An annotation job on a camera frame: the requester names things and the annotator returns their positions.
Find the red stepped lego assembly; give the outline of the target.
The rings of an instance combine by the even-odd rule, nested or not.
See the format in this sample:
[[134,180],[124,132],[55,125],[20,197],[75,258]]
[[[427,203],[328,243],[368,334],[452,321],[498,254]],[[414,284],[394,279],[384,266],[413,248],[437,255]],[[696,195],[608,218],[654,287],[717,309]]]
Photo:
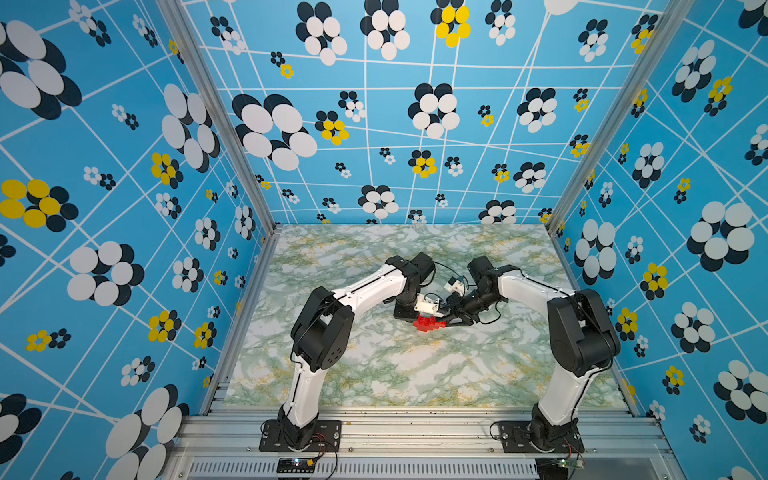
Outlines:
[[430,317],[418,316],[417,319],[412,323],[412,325],[419,332],[426,333],[426,332],[431,332],[431,331],[445,328],[446,321],[439,321],[434,316],[430,316]]

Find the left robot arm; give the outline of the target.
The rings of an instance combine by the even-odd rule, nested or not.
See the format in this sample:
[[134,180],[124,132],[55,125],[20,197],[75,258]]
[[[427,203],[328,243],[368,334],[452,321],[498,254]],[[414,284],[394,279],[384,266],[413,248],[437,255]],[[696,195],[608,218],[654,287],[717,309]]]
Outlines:
[[393,256],[374,273],[346,287],[315,288],[291,330],[290,359],[295,364],[288,399],[277,420],[283,441],[294,450],[311,442],[319,417],[319,398],[327,371],[347,349],[354,321],[373,307],[392,302],[393,316],[416,321],[431,314],[421,288],[435,271],[433,259],[419,253],[407,260]]

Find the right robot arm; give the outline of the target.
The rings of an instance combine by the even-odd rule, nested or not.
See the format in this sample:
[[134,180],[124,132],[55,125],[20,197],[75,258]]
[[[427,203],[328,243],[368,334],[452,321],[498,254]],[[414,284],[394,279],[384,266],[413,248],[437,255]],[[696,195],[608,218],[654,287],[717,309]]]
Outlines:
[[541,452],[552,451],[577,432],[577,413],[586,392],[612,368],[621,346],[600,295],[592,289],[549,285],[513,265],[493,266],[485,257],[468,264],[474,288],[460,286],[447,299],[449,326],[471,326],[480,313],[514,301],[546,317],[555,361],[545,394],[534,404],[529,438]]

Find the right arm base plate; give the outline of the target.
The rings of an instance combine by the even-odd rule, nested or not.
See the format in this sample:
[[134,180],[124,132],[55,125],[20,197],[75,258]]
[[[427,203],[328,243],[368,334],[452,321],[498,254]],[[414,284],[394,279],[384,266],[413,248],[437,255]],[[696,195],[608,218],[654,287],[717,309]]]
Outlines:
[[578,420],[551,426],[539,419],[494,422],[489,433],[505,453],[581,454],[585,451]]

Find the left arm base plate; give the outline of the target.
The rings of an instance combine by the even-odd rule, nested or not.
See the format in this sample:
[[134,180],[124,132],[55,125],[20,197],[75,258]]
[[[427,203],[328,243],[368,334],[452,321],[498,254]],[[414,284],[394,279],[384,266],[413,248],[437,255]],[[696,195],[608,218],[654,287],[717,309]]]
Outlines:
[[337,452],[342,436],[342,422],[337,420],[315,420],[299,429],[288,420],[266,420],[261,427],[260,452],[319,453],[324,446],[328,452]]

